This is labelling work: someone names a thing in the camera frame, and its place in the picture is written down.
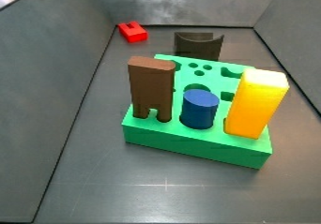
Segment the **shape sorter hole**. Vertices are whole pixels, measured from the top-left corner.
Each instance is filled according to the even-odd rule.
[[[197,65],[196,65],[195,63],[188,63],[188,66],[189,66],[191,68],[196,68],[196,67],[197,67]]]
[[[203,69],[204,70],[211,70],[211,66],[209,65],[203,65]]]
[[[187,85],[185,88],[184,88],[184,92],[191,90],[191,89],[200,89],[203,91],[211,92],[209,88],[205,85],[201,85],[201,84],[197,84],[197,83]]]
[[[175,64],[175,71],[179,71],[180,70],[180,67],[181,67],[181,64],[177,63],[176,61],[171,60]]]
[[[236,78],[240,79],[242,73],[234,73],[231,72],[226,67],[220,67],[220,75],[226,78]]]
[[[220,92],[220,99],[224,100],[224,101],[232,101],[234,93]]]
[[[193,74],[199,77],[204,76],[204,72],[201,70],[195,70]]]

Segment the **green shape sorter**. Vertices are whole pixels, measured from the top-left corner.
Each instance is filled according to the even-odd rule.
[[[129,105],[121,123],[125,142],[259,169],[271,155],[267,127],[258,140],[228,135],[223,131],[240,74],[244,68],[252,67],[163,54],[156,54],[153,58],[171,60],[176,66],[172,117],[167,123],[160,123],[155,118],[156,110],[151,109],[147,119],[133,118]],[[213,124],[204,130],[191,129],[179,121],[183,94],[193,88],[209,90],[219,97]]]

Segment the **brown arch block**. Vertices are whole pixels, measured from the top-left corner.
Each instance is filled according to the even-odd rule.
[[[157,110],[157,121],[169,121],[173,71],[175,64],[172,61],[143,56],[129,58],[128,73],[133,117],[147,118],[149,108],[152,108]]]

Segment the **red block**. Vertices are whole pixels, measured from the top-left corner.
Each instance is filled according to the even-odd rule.
[[[127,42],[135,42],[147,39],[147,31],[139,25],[137,22],[129,22],[129,24],[117,24],[119,32],[125,37]]]

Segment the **yellow rectangular prism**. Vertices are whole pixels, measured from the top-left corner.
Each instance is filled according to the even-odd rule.
[[[283,73],[246,69],[230,105],[226,133],[258,139],[287,90]]]

